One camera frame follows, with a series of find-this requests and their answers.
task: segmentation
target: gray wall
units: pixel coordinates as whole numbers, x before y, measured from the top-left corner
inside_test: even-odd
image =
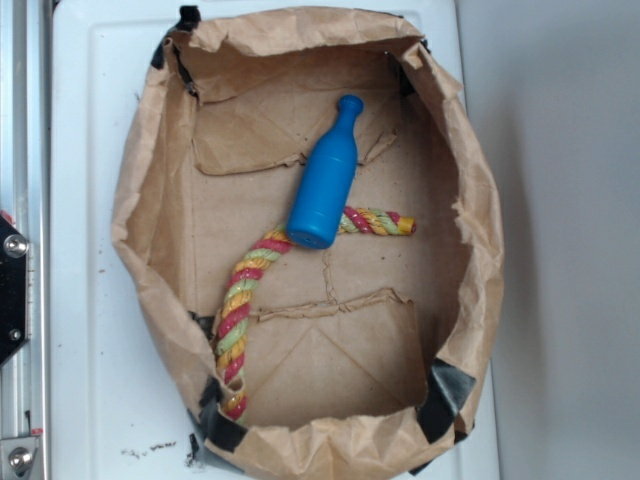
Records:
[[[503,479],[640,478],[640,2],[457,4],[505,224]]]

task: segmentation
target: blue plastic bottle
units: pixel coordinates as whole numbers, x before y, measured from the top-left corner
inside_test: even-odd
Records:
[[[358,148],[353,127],[364,104],[354,95],[345,95],[338,105],[340,114],[335,125],[318,140],[309,156],[287,222],[287,236],[308,248],[333,244],[356,174]]]

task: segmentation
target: metal frame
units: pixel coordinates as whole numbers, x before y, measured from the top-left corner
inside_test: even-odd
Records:
[[[9,444],[27,449],[37,445],[31,470],[22,476],[32,479],[48,478],[49,465],[46,280],[52,10],[51,1],[0,0],[0,208],[13,216],[30,243],[29,341],[0,371],[0,463],[5,472],[15,450]],[[5,472],[2,478],[11,476]]]

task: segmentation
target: rope toy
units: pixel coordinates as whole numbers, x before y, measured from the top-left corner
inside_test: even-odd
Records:
[[[411,217],[402,217],[396,212],[379,209],[345,207],[338,233],[373,233],[376,235],[411,235],[416,231],[416,222]],[[232,420],[242,423],[247,408],[244,391],[244,360],[247,345],[247,325],[253,291],[273,262],[291,250],[294,243],[287,238],[284,225],[269,231],[259,240],[242,261],[233,269],[227,283],[227,293],[222,306],[221,323],[213,332],[210,345],[216,356],[218,374],[226,385],[237,390],[222,407]]]

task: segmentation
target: cardboard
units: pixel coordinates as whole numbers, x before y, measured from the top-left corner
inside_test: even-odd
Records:
[[[179,24],[149,70],[113,243],[195,418],[211,379],[223,382],[189,312],[215,315],[233,265],[286,220],[342,94],[365,102],[349,204],[418,223],[411,237],[350,234],[326,251],[294,248],[260,281],[248,430],[229,448],[207,440],[256,478],[390,478],[473,428],[502,301],[500,205],[461,86],[421,38],[388,14],[283,9]],[[401,94],[406,79],[415,91]],[[473,381],[459,406],[443,406],[455,422],[434,436],[416,408],[439,401],[427,391],[436,359]]]

